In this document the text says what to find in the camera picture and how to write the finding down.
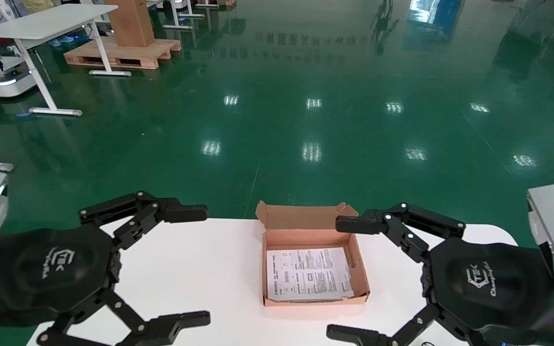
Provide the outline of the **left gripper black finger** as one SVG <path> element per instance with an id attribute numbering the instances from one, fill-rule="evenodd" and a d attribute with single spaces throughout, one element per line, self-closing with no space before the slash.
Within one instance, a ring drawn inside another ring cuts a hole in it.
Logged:
<path id="1" fill-rule="evenodd" d="M 137 191 L 101 202 L 79 211 L 83 225 L 106 225 L 129 218 L 113 234 L 114 250 L 125 250 L 139 241 L 160 222 L 200 222 L 208 218 L 205 205 L 183 205 L 177 198 L 157 198 L 146 191 Z"/>

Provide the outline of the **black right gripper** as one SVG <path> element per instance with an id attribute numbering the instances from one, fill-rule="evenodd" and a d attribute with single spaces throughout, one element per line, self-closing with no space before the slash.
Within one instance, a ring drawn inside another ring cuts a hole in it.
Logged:
<path id="1" fill-rule="evenodd" d="M 463 339 L 554 346 L 554 278 L 537 249 L 450 238 L 423 265 L 424 292 Z"/>

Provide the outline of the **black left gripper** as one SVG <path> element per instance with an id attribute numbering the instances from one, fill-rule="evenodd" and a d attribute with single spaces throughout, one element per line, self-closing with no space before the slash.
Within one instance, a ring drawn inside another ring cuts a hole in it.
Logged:
<path id="1" fill-rule="evenodd" d="M 38 345 L 99 346 L 68 330 L 107 306 L 130 329 L 119 346 L 171 346 L 182 329 L 211 323 L 205 310 L 143 320 L 112 289 L 120 269 L 120 252 L 112 237 L 97 226 L 2 234 L 0 328 L 55 320 L 37 337 Z"/>

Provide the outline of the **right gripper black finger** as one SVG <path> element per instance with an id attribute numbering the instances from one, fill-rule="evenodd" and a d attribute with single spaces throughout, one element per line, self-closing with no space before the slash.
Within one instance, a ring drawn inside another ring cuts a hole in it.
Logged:
<path id="1" fill-rule="evenodd" d="M 365 210 L 362 215 L 336 218 L 337 232 L 385 235 L 416 263 L 426 263 L 429 245 L 413 229 L 442 238 L 462 238 L 464 222 L 402 202 L 388 210 Z"/>
<path id="2" fill-rule="evenodd" d="M 371 329 L 352 328 L 330 324 L 326 328 L 329 339 L 350 342 L 357 346 L 409 346 L 433 321 L 442 321 L 448 331 L 459 329 L 469 346 L 477 345 L 477 306 L 456 304 L 442 306 L 429 303 L 394 335 L 381 334 Z"/>

